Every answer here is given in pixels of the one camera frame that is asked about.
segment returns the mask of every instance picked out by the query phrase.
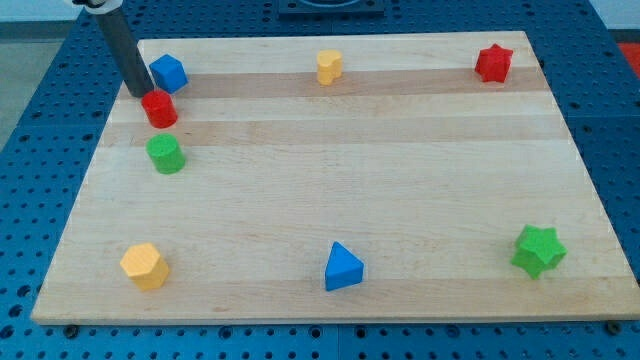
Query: hexagonal prism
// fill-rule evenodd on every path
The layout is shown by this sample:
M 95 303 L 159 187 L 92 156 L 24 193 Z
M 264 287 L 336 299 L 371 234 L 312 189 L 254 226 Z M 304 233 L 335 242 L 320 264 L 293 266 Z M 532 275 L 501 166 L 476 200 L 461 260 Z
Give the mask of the hexagonal prism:
M 555 269 L 567 249 L 560 243 L 555 228 L 541 229 L 525 225 L 516 240 L 516 254 L 511 264 L 523 268 L 532 279 L 545 270 Z
M 169 265 L 152 243 L 129 247 L 120 266 L 141 291 L 161 287 L 169 275 Z

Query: green cylinder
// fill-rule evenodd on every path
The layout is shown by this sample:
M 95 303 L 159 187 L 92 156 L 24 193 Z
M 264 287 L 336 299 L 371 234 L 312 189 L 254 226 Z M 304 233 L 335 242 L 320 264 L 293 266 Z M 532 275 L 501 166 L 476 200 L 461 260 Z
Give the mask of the green cylinder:
M 161 174 L 177 173 L 186 162 L 178 139 L 171 134 L 159 134 L 149 139 L 147 154 Z

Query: wood grain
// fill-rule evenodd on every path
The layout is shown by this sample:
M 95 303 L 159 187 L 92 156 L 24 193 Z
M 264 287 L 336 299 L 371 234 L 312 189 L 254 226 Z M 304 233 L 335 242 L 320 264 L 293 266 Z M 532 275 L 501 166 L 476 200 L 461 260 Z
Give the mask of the wood grain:
M 515 49 L 505 84 L 472 71 L 493 42 Z M 640 317 L 640 289 L 523 33 L 140 47 L 146 61 L 169 52 L 189 72 L 174 96 L 180 119 L 162 131 L 187 165 L 153 170 L 144 145 L 160 131 L 122 90 L 32 314 L 39 323 Z M 321 48 L 345 59 L 327 88 L 314 83 Z M 509 263 L 526 223 L 556 227 L 569 249 L 537 281 Z M 365 262 L 365 280 L 326 292 L 334 240 Z M 145 241 L 172 273 L 141 293 L 118 262 Z

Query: red star-shaped block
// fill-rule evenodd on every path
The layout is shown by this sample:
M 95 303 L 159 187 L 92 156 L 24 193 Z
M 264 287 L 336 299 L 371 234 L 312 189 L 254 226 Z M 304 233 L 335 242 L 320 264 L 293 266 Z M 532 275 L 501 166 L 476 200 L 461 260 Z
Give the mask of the red star-shaped block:
M 511 67 L 511 55 L 513 55 L 513 50 L 504 49 L 498 44 L 480 50 L 476 72 L 482 75 L 482 82 L 498 81 L 503 83 Z

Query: green block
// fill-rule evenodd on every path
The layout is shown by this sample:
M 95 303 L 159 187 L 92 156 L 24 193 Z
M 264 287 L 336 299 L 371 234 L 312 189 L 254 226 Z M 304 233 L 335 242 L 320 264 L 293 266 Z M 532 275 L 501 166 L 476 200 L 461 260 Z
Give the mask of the green block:
M 186 162 L 178 139 L 171 134 L 159 134 L 147 141 L 147 154 L 161 174 L 180 171 Z
M 516 253 L 511 264 L 523 268 L 532 279 L 545 270 L 555 269 L 567 254 L 555 228 L 541 229 L 525 225 L 516 240 Z

